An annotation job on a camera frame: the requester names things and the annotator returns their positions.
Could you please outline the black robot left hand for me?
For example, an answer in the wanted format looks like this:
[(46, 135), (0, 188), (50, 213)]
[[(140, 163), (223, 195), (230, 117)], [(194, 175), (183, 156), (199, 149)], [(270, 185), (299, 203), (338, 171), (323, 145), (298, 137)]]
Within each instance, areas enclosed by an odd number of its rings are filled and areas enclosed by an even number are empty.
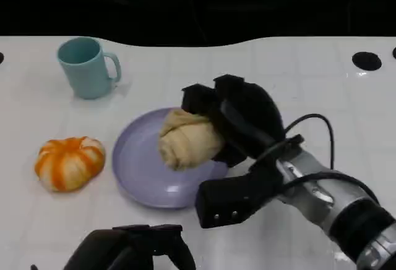
[(77, 247), (65, 269), (153, 269), (155, 256), (167, 256), (177, 269), (195, 269), (176, 224), (128, 225), (94, 230)]

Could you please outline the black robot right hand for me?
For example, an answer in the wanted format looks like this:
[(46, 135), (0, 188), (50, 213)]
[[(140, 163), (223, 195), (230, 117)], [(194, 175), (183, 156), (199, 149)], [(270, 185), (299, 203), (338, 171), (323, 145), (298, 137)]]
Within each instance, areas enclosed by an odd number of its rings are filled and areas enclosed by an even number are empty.
[(183, 88), (181, 104), (184, 111), (208, 118), (225, 141), (213, 161), (231, 168), (285, 140), (279, 109), (261, 86), (231, 74), (213, 81), (213, 88), (202, 84)]

